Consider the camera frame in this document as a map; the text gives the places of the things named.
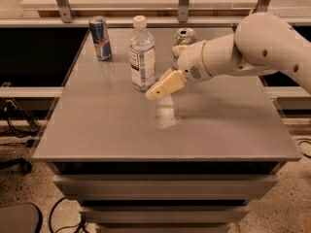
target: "plastic bottle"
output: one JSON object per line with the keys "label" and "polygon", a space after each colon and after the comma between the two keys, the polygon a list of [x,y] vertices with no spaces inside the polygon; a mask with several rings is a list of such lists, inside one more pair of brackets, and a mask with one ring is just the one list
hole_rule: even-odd
{"label": "plastic bottle", "polygon": [[133,26],[129,38],[132,81],[138,90],[146,91],[156,82],[155,39],[146,28],[145,17],[135,17]]}

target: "beverage can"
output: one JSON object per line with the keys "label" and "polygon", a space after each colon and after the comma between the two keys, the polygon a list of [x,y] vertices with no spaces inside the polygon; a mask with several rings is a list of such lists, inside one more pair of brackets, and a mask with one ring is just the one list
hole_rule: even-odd
{"label": "beverage can", "polygon": [[111,58],[112,52],[106,19],[101,16],[90,18],[89,29],[98,59],[107,60]]}
{"label": "beverage can", "polygon": [[[188,46],[196,42],[195,31],[192,28],[180,28],[175,34],[175,46]],[[179,52],[173,51],[173,67],[178,69],[177,60],[179,58]]]}

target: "robotic arm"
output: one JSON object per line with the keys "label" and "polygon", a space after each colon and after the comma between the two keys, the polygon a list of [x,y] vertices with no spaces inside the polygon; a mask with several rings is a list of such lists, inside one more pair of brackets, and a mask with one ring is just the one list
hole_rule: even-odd
{"label": "robotic arm", "polygon": [[277,71],[311,94],[311,44],[289,24],[267,13],[245,17],[235,33],[188,46],[179,56],[178,69],[166,71],[146,97],[158,99],[187,82],[223,74],[259,76]]}

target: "white bottle cap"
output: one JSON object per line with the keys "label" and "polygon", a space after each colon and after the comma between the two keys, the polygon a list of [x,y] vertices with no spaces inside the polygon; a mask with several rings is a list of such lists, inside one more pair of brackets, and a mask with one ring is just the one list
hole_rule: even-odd
{"label": "white bottle cap", "polygon": [[133,18],[133,26],[137,29],[144,29],[147,26],[147,20],[144,16],[137,16]]}

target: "gray drawer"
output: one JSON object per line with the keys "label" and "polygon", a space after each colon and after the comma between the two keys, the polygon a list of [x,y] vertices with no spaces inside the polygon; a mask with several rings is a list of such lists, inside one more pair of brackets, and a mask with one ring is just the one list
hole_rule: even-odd
{"label": "gray drawer", "polygon": [[226,224],[221,225],[206,225],[206,226],[187,226],[187,227],[169,227],[159,226],[156,228],[148,226],[120,228],[120,227],[105,227],[103,225],[97,225],[96,233],[226,233],[228,226]]}
{"label": "gray drawer", "polygon": [[81,207],[82,217],[99,224],[226,224],[240,221],[247,206],[196,207]]}
{"label": "gray drawer", "polygon": [[278,182],[265,175],[73,175],[55,176],[68,199],[252,200]]}

